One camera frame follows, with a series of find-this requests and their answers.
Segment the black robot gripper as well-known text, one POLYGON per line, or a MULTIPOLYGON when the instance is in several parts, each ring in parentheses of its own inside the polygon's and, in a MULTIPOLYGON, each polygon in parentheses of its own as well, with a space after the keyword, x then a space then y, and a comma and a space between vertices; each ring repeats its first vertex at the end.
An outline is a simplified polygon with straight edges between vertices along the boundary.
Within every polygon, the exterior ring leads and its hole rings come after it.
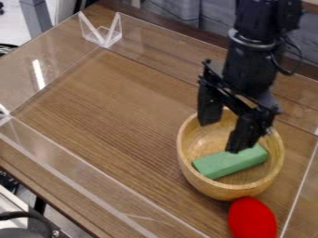
POLYGON ((203 74, 197 80, 197 120, 207 126, 220 120, 224 107, 232 111, 237 121, 224 150, 239 153, 255 146, 279 114, 269 87, 277 72, 280 41, 247 37, 236 29, 229 30, 228 36, 221 74, 213 71, 209 59, 203 61, 203 74))

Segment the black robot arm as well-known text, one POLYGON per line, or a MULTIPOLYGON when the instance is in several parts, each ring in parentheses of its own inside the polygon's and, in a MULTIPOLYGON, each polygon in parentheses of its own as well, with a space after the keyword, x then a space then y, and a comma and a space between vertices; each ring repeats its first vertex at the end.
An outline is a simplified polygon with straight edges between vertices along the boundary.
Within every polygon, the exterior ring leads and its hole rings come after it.
POLYGON ((199 76, 197 120, 208 126, 229 109, 237 116, 224 149, 249 149, 268 133, 280 113, 269 87, 283 69, 284 48, 292 46, 290 32, 299 28, 300 0, 236 0, 235 23, 228 31, 228 51, 220 73, 203 61, 199 76))

